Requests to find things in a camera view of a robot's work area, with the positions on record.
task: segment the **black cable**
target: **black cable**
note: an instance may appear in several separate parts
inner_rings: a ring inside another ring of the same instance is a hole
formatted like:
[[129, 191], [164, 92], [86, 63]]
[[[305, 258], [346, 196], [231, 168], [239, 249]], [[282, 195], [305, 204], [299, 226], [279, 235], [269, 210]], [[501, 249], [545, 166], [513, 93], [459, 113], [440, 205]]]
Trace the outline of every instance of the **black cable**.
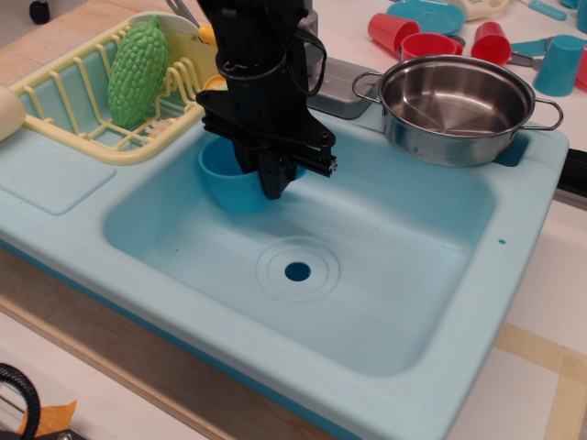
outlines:
[[316, 85], [314, 86], [314, 88], [312, 90], [305, 90], [300, 84], [299, 82], [295, 79], [295, 75], [294, 75], [294, 71], [292, 69], [291, 65], [287, 65], [287, 71], [289, 72], [290, 76], [292, 77], [293, 80], [293, 84], [295, 85], [295, 87], [306, 97], [310, 97], [310, 96], [314, 96], [315, 94], [318, 93], [318, 91], [320, 90], [320, 87], [322, 86], [322, 81], [324, 81], [324, 73], [327, 67], [327, 49], [324, 47], [324, 44], [322, 43], [322, 41], [320, 41], [320, 39], [314, 35], [311, 32], [308, 32], [306, 30], [297, 28], [295, 30], [295, 32], [293, 33], [293, 36], [296, 37], [297, 39], [302, 40], [303, 42], [309, 43], [312, 46], [318, 48], [319, 50], [322, 51], [322, 66], [320, 68], [320, 75], [318, 77], [318, 81], [316, 83]]
[[12, 385], [25, 399], [28, 418], [25, 432], [20, 436], [20, 440], [33, 440], [40, 421], [40, 401], [37, 390], [27, 376], [7, 364], [0, 364], [0, 382]]

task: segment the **green bitter melon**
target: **green bitter melon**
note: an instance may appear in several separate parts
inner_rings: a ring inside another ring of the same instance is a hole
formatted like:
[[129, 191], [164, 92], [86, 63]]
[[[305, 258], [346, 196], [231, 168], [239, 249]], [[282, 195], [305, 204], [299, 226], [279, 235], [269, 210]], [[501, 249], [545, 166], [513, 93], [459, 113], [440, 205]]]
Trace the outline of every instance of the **green bitter melon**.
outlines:
[[147, 113], [163, 83], [169, 54], [158, 16], [128, 30], [110, 69], [108, 107], [115, 125], [131, 128]]

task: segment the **red cup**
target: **red cup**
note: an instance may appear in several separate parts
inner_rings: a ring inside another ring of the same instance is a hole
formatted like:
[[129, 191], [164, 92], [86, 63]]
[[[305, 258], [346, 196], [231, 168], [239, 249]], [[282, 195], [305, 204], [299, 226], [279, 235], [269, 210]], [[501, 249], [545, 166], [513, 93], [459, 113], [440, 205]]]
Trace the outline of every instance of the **red cup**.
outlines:
[[397, 56], [402, 41], [408, 36], [420, 31], [420, 25], [414, 20], [390, 16], [389, 14], [375, 14], [367, 28], [369, 36], [384, 46], [393, 55]]
[[426, 55], [461, 55], [462, 46], [444, 35], [422, 32], [412, 34], [402, 41], [402, 61]]
[[512, 58], [512, 45], [498, 23], [488, 21], [477, 27], [471, 56], [500, 66], [505, 65]]
[[583, 54], [581, 55], [581, 63], [579, 64], [579, 71], [577, 71], [575, 86], [587, 92], [587, 45], [583, 48]]

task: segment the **black cable coil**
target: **black cable coil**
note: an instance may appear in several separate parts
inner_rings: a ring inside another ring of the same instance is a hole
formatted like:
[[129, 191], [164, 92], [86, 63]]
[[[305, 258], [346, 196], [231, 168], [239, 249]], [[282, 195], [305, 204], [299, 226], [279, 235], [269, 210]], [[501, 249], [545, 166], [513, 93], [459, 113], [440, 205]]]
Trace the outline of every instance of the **black cable coil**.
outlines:
[[20, 440], [33, 440], [40, 421], [40, 401], [37, 390], [27, 376], [7, 364], [0, 364], [0, 382], [13, 386], [25, 399], [28, 408], [27, 427], [20, 436]]

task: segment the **drain hole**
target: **drain hole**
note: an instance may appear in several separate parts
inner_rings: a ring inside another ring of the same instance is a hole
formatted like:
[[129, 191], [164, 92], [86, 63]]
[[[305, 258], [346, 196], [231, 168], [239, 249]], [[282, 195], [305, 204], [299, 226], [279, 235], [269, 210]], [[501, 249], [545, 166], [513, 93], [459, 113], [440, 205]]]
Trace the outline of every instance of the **drain hole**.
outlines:
[[288, 264], [285, 268], [285, 276], [291, 281], [307, 280], [310, 278], [310, 272], [310, 267], [301, 261]]

